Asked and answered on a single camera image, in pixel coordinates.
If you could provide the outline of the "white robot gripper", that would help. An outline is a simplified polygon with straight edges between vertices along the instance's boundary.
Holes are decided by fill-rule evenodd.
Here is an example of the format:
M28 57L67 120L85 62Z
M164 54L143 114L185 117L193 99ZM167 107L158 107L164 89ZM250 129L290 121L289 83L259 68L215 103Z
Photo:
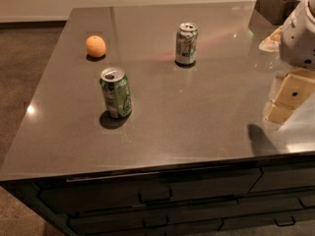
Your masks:
M295 67L276 75L266 104L266 119L283 124L315 91L315 0L301 0L283 23L281 59Z

